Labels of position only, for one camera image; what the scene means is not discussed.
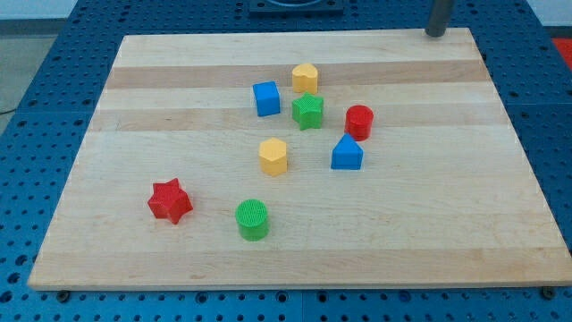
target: blue cube block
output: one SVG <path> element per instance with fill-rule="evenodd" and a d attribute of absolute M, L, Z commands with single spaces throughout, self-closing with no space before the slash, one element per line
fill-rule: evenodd
<path fill-rule="evenodd" d="M 344 134 L 332 151 L 332 170 L 359 170 L 364 150 L 349 134 Z"/>
<path fill-rule="evenodd" d="M 275 81 L 267 81 L 252 85 L 254 98 L 257 101 L 258 116 L 280 113 L 280 94 Z"/>

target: yellow block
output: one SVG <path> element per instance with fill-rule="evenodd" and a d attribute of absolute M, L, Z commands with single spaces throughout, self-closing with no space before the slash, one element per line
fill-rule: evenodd
<path fill-rule="evenodd" d="M 318 70 L 310 63 L 300 64 L 292 70 L 292 88 L 294 92 L 318 92 Z"/>
<path fill-rule="evenodd" d="M 286 148 L 286 142 L 276 138 L 261 142 L 258 149 L 258 159 L 262 172 L 271 176 L 285 173 L 288 170 Z"/>

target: green block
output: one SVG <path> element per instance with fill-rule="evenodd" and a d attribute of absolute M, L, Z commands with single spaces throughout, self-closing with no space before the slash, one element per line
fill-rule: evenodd
<path fill-rule="evenodd" d="M 300 130 L 322 128 L 324 98 L 304 93 L 292 101 L 292 119 L 298 122 Z"/>
<path fill-rule="evenodd" d="M 255 242 L 268 234 L 268 211 L 265 204 L 256 199 L 242 201 L 236 208 L 239 233 L 247 241 Z"/>

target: blue perforated table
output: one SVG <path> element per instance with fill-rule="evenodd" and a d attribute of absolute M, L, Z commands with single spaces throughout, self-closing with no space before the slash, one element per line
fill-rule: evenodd
<path fill-rule="evenodd" d="M 424 0 L 347 0 L 342 16 L 250 18 L 233 1 L 79 0 L 0 139 L 0 321 L 482 321 L 572 319 L 572 288 L 304 292 L 34 292 L 28 274 L 127 34 L 423 28 Z M 525 1 L 457 1 L 568 247 L 571 74 Z"/>

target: toy block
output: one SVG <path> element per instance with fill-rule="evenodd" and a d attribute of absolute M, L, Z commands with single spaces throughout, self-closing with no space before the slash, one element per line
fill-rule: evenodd
<path fill-rule="evenodd" d="M 345 132 L 356 141 L 369 138 L 374 122 L 374 112 L 367 106 L 352 106 L 346 112 Z"/>
<path fill-rule="evenodd" d="M 349 134 L 344 134 L 332 151 L 333 170 L 359 170 L 364 150 Z"/>
<path fill-rule="evenodd" d="M 234 213 L 239 233 L 249 242 L 259 241 L 268 234 L 268 210 L 256 199 L 242 201 Z"/>
<path fill-rule="evenodd" d="M 324 98 L 304 93 L 292 101 L 292 119 L 298 122 L 300 130 L 320 129 L 324 113 Z"/>
<path fill-rule="evenodd" d="M 292 89 L 296 93 L 318 92 L 318 70 L 312 64 L 300 64 L 292 70 Z"/>
<path fill-rule="evenodd" d="M 285 173 L 288 170 L 287 147 L 286 142 L 276 138 L 261 142 L 258 159 L 262 172 L 271 176 Z"/>
<path fill-rule="evenodd" d="M 252 85 L 257 102 L 258 116 L 280 113 L 280 94 L 275 81 L 267 81 Z"/>
<path fill-rule="evenodd" d="M 167 183 L 153 183 L 153 196 L 147 202 L 157 219 L 168 219 L 178 224 L 181 217 L 193 209 L 189 195 L 175 178 Z"/>

